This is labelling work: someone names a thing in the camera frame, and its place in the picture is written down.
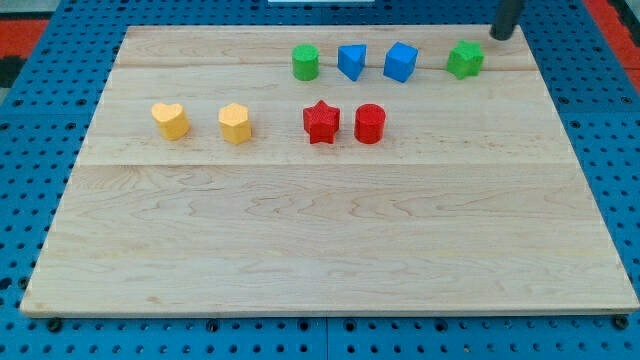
toy block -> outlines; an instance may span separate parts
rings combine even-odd
[[[367,45],[344,45],[338,48],[338,69],[351,81],[357,81],[364,69]]]
[[[222,137],[233,144],[243,143],[251,138],[249,109],[240,104],[229,104],[218,112]]]
[[[187,114],[180,104],[154,104],[151,116],[156,121],[160,134],[167,140],[178,140],[191,128]]]
[[[484,54],[479,43],[460,40],[458,46],[449,52],[447,71],[462,80],[467,76],[476,76],[480,73]]]
[[[418,58],[418,49],[397,42],[387,52],[384,61],[384,76],[405,82],[413,74]]]
[[[333,144],[340,129],[340,109],[327,105],[323,100],[302,110],[304,129],[309,133],[309,143]]]
[[[376,104],[364,104],[356,110],[354,135],[363,144],[375,144],[382,139],[384,121],[387,117],[384,109]]]
[[[301,81],[310,81],[318,77],[320,52],[311,44],[300,44],[291,52],[293,76]]]

wood grain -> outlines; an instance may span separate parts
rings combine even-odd
[[[480,76],[445,72],[458,40]],[[417,46],[405,84],[382,77]],[[321,74],[290,74],[312,42]],[[347,80],[337,47],[368,44]],[[132,27],[31,279],[33,317],[448,316],[639,307],[518,29],[487,26]],[[302,108],[342,109],[336,143],[308,144]],[[192,130],[158,134],[180,102]],[[253,138],[220,138],[219,107],[249,106]],[[374,146],[353,112],[383,104]]]

blue pegboard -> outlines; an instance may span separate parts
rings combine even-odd
[[[489,23],[496,1],[63,0],[0,108],[0,359],[637,358],[640,316],[31,320],[22,288],[128,25]],[[521,19],[603,218],[640,291],[640,100],[579,1]]]

blue cube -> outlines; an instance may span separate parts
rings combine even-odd
[[[367,45],[344,45],[338,48],[338,69],[342,71],[351,81],[358,80],[362,69],[364,69]]]
[[[384,61],[384,76],[405,82],[413,74],[418,58],[418,49],[397,42],[387,52]]]

green cylinder block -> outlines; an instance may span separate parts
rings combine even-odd
[[[310,81],[318,77],[320,72],[318,48],[311,44],[300,44],[291,52],[293,76],[301,81]]]

